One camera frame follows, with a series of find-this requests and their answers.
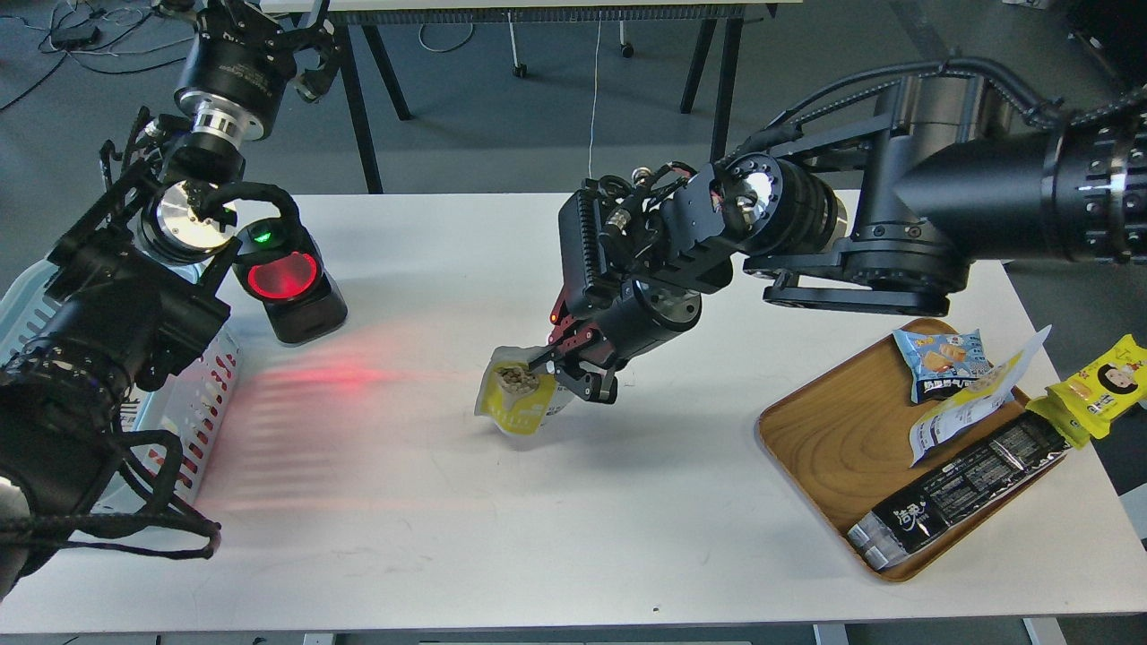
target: white table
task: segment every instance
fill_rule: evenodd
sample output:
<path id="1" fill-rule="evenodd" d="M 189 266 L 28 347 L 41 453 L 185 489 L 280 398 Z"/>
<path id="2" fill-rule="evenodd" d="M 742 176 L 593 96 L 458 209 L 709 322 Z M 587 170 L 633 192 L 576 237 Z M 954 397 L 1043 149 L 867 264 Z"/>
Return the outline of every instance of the white table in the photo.
<path id="1" fill-rule="evenodd" d="M 475 418 L 491 350 L 547 335 L 564 199 L 301 197 L 351 317 L 288 349 L 225 287 L 245 358 L 197 504 L 223 522 L 219 553 L 60 553 L 5 600 L 0 632 L 1147 611 L 1147 557 L 1090 449 L 889 584 L 758 446 L 764 407 L 906 318 L 767 305 L 765 282 L 739 274 L 696 329 L 619 374 L 616 405 L 575 401 L 524 442 Z M 952 310 L 990 356 L 1032 334 L 994 263 L 975 266 Z M 1021 387 L 1053 380 L 1041 355 Z"/>

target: black snack package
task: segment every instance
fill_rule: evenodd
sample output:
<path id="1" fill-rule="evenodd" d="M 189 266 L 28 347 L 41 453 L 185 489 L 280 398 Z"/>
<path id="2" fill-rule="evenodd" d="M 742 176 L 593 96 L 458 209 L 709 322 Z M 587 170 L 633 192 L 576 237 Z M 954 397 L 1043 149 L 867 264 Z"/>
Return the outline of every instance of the black snack package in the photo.
<path id="1" fill-rule="evenodd" d="M 849 542 L 874 569 L 897 565 L 1062 457 L 1070 445 L 1024 412 L 877 504 Z"/>

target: yellow package with cartoon face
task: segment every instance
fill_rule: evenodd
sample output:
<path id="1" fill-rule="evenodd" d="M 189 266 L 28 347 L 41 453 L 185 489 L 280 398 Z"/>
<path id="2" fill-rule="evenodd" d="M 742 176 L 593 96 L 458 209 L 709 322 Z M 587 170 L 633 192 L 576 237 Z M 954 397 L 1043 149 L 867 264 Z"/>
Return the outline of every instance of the yellow package with cartoon face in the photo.
<path id="1" fill-rule="evenodd" d="M 474 413 L 490 417 L 508 435 L 532 435 L 574 398 L 553 374 L 535 374 L 529 362 L 545 348 L 500 347 L 482 374 Z"/>
<path id="2" fill-rule="evenodd" d="M 1147 349 L 1128 334 L 1028 407 L 1078 448 L 1091 437 L 1106 437 L 1111 421 L 1142 398 L 1147 398 Z"/>

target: black table leg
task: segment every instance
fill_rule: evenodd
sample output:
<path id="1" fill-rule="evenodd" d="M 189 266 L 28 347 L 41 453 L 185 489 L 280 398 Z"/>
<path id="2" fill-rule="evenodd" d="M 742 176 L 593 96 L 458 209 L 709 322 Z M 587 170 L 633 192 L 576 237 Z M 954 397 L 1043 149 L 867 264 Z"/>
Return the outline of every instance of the black table leg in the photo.
<path id="1" fill-rule="evenodd" d="M 385 45 L 382 44 L 379 28 L 365 24 L 362 25 L 362 34 L 366 36 L 366 44 L 370 46 L 370 54 L 374 56 L 374 63 L 379 65 L 379 73 L 382 75 L 382 83 L 387 86 L 387 93 L 390 94 L 390 102 L 395 106 L 398 121 L 409 121 L 411 110 L 406 107 L 403 88 L 398 85 L 398 77 L 395 76 L 395 68 L 390 64 L 390 56 L 387 54 Z"/>
<path id="2" fill-rule="evenodd" d="M 716 20 L 701 21 L 697 32 L 697 45 L 693 48 L 693 61 L 689 62 L 689 77 L 685 80 L 685 94 L 681 95 L 681 114 L 693 111 L 693 100 L 697 98 L 697 86 L 701 85 L 701 72 L 705 70 L 705 59 L 709 57 L 709 45 L 713 41 Z"/>
<path id="3" fill-rule="evenodd" d="M 720 80 L 717 84 L 717 114 L 713 116 L 713 140 L 709 148 L 709 160 L 725 156 L 728 140 L 728 118 L 733 110 L 733 81 L 736 80 L 736 59 L 741 52 L 742 18 L 725 21 L 725 44 L 720 52 Z"/>
<path id="4" fill-rule="evenodd" d="M 367 117 L 366 102 L 362 100 L 362 86 L 359 85 L 358 65 L 354 63 L 354 49 L 351 47 L 351 34 L 348 28 L 335 29 L 335 45 L 345 54 L 340 71 L 343 73 L 343 87 L 346 90 L 346 104 L 351 110 L 351 126 L 354 129 L 354 141 L 359 147 L 359 160 L 362 162 L 366 189 L 372 195 L 381 195 L 382 178 L 379 176 L 379 158 L 374 153 L 370 119 Z"/>

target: table leg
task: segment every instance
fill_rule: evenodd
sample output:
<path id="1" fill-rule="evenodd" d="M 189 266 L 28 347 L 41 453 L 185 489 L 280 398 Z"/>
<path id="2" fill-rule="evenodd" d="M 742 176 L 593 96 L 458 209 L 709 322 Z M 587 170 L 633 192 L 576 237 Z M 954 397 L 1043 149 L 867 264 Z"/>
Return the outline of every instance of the table leg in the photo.
<path id="1" fill-rule="evenodd" d="M 701 85 L 701 72 L 705 70 L 705 59 L 709 57 L 709 45 L 713 41 L 716 20 L 701 21 L 697 32 L 697 44 L 693 48 L 693 61 L 689 62 L 689 76 L 685 79 L 685 94 L 681 95 L 681 114 L 693 111 L 693 100 L 697 98 L 697 86 Z"/>
<path id="2" fill-rule="evenodd" d="M 849 645 L 848 631 L 840 623 L 814 624 L 812 635 L 817 639 L 817 645 Z"/>
<path id="3" fill-rule="evenodd" d="M 728 140 L 728 119 L 733 110 L 733 81 L 736 80 L 736 59 L 741 52 L 742 18 L 725 21 L 725 42 L 720 53 L 720 79 L 717 84 L 717 114 L 713 115 L 713 140 L 709 148 L 709 160 L 716 161 L 725 156 L 725 143 Z"/>
<path id="4" fill-rule="evenodd" d="M 382 76 L 382 84 L 387 86 L 390 94 L 390 103 L 395 106 L 395 114 L 398 121 L 409 121 L 411 110 L 406 107 L 406 98 L 403 96 L 403 88 L 398 85 L 398 77 L 395 76 L 395 68 L 390 64 L 390 55 L 387 54 L 387 46 L 382 44 L 382 36 L 379 28 L 373 24 L 362 25 L 362 36 L 370 47 L 370 55 L 374 56 L 374 64 L 379 67 Z"/>
<path id="5" fill-rule="evenodd" d="M 1060 622 L 1053 617 L 1023 619 L 1031 645 L 1067 645 Z"/>
<path id="6" fill-rule="evenodd" d="M 343 87 L 346 90 L 346 104 L 351 110 L 351 126 L 354 129 L 354 141 L 358 143 L 359 160 L 362 162 L 366 189 L 372 195 L 381 195 L 382 178 L 379 176 L 379 157 L 374 153 L 370 119 L 366 114 L 366 102 L 362 100 L 362 86 L 359 84 L 358 65 L 354 63 L 354 49 L 351 46 L 351 34 L 348 28 L 335 29 L 335 44 L 345 53 L 340 71 L 343 73 Z"/>

